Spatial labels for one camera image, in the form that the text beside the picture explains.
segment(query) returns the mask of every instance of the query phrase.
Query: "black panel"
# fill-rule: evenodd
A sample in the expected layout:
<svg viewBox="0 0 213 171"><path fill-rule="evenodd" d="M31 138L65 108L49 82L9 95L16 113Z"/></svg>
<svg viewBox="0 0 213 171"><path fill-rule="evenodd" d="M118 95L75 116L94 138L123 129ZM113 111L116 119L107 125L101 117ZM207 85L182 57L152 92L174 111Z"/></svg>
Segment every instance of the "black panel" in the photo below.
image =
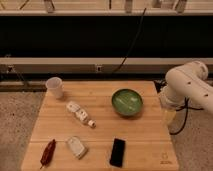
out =
<svg viewBox="0 0 213 171"><path fill-rule="evenodd" d="M0 56L123 57L140 16L0 17ZM213 17L146 16L134 57L212 57Z"/></svg>

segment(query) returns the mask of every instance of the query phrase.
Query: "black cable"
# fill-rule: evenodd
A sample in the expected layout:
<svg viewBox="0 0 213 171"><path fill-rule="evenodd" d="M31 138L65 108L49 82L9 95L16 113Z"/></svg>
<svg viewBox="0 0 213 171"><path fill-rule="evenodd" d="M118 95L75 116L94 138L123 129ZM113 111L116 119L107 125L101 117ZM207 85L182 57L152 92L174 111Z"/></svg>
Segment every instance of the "black cable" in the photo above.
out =
<svg viewBox="0 0 213 171"><path fill-rule="evenodd" d="M123 66L124 62L125 62L126 59L128 58L129 54L132 52L132 49L134 48L135 43L137 42L137 39L138 39L138 37L139 37L139 35L140 35L140 33L141 33L141 29L142 29L142 24L143 24L143 19L144 19L145 13L146 13L146 8L144 8L144 10L143 10L143 13L142 13L141 19L140 19L140 23L139 23L139 26L138 26L137 33L136 33L135 38L133 39L133 41L132 41L132 43L131 43L131 45L130 45L129 50L127 51L126 56L124 57L122 63L121 63L117 68L115 68L115 69L112 71L111 74L114 74L114 73L116 73L117 71L119 71L119 70L121 69L121 67Z"/></svg>
<svg viewBox="0 0 213 171"><path fill-rule="evenodd" d="M170 135L178 135L185 128L186 121L187 121L187 118L188 118L188 112L189 112L188 104L189 104L189 99L185 98L184 108L186 109L186 114L185 114L185 119L184 119L183 125L181 126L181 128L178 131L169 132Z"/></svg>

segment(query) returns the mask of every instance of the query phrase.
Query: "object on table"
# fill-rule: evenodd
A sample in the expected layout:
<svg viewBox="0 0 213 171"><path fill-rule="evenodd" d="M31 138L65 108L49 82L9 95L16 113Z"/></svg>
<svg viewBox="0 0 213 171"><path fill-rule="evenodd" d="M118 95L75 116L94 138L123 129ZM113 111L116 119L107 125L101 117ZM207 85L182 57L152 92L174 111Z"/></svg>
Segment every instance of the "object on table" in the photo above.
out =
<svg viewBox="0 0 213 171"><path fill-rule="evenodd" d="M90 119L88 113L84 109L82 109L76 102L70 101L66 107L68 111L75 113L75 117L78 118L83 124L87 124L91 128L94 128L96 126L95 122Z"/></svg>
<svg viewBox="0 0 213 171"><path fill-rule="evenodd" d="M74 156L77 157L78 159L81 159L88 151L88 148L86 148L80 141L80 139L76 136L71 137L67 141L67 144L70 150L73 152Z"/></svg>
<svg viewBox="0 0 213 171"><path fill-rule="evenodd" d="M46 166L51 162L54 151L55 151L55 144L56 144L56 141L55 141L55 139L53 139L46 146L46 148L43 152L42 158L40 160L40 162L42 164L40 169L42 169L43 166Z"/></svg>
<svg viewBox="0 0 213 171"><path fill-rule="evenodd" d="M125 141L115 138L109 163L113 166L122 167L124 150Z"/></svg>
<svg viewBox="0 0 213 171"><path fill-rule="evenodd" d="M131 89L120 89L112 96L112 106L121 116L135 116L141 111L143 100L141 96Z"/></svg>

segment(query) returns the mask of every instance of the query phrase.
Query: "speckled floor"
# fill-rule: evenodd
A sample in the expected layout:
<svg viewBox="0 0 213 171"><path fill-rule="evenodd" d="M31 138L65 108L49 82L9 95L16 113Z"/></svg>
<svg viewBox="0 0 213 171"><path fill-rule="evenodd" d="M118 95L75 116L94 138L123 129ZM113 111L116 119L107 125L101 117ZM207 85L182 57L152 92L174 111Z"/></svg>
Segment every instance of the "speckled floor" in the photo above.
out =
<svg viewBox="0 0 213 171"><path fill-rule="evenodd" d="M0 171L20 171L43 97L44 93L0 93ZM170 130L178 129L183 118L184 111L178 112ZM213 170L213 116L190 110L185 129L172 141L180 171Z"/></svg>
<svg viewBox="0 0 213 171"><path fill-rule="evenodd" d="M0 93L0 171L20 171L44 93Z"/></svg>
<svg viewBox="0 0 213 171"><path fill-rule="evenodd" d="M191 102L190 106L199 108ZM180 128L185 111L178 112L169 126L170 131ZM205 111L189 110L184 130L172 136L180 164L180 171L213 170L213 115Z"/></svg>

